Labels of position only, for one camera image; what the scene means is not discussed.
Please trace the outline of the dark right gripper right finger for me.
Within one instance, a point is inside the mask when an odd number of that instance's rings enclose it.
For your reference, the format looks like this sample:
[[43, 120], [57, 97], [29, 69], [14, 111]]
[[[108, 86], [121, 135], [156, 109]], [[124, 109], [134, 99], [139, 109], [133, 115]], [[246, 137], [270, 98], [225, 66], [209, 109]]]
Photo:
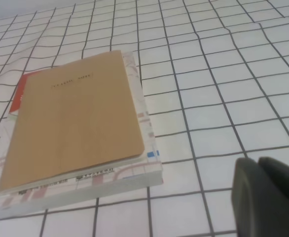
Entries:
[[289, 222], [289, 166], [270, 157], [260, 157], [258, 166], [257, 220]]

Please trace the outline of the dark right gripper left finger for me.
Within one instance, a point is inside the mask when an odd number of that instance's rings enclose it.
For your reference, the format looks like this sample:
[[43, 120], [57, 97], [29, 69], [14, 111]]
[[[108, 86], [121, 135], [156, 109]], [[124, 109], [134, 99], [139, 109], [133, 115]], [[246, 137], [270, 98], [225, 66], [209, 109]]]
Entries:
[[257, 220], [257, 188], [262, 171], [249, 158], [239, 158], [235, 163], [232, 187], [232, 206], [237, 236], [239, 237], [289, 237], [289, 222], [259, 222]]

